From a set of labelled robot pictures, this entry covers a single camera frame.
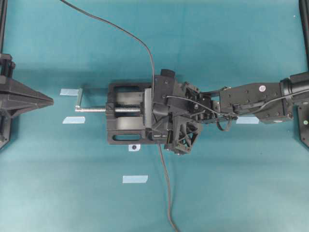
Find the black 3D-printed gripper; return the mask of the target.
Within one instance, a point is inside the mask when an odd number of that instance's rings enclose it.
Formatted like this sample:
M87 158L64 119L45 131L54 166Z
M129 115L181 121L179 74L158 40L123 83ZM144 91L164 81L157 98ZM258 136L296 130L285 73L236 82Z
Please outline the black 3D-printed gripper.
M220 116L213 93L201 92L188 82L179 83L172 70L161 70L154 80L152 130L169 131L166 150L178 155L191 152L202 125Z

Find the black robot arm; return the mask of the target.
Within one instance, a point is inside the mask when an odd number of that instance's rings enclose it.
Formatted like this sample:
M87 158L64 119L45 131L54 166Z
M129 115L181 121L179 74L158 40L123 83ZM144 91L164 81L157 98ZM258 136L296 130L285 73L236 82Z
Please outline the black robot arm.
M178 155L191 151L202 126L226 122L224 131L240 116L253 115L265 124L293 119L309 103L309 74L292 75L277 83L251 83L202 92L179 83L175 72L162 69L154 78L152 139Z

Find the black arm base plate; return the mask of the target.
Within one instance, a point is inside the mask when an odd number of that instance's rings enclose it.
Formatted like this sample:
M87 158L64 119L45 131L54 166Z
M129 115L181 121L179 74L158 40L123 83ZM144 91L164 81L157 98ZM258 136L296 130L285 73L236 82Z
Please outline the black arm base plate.
M302 100L297 105L299 137L306 148L309 147L309 100Z

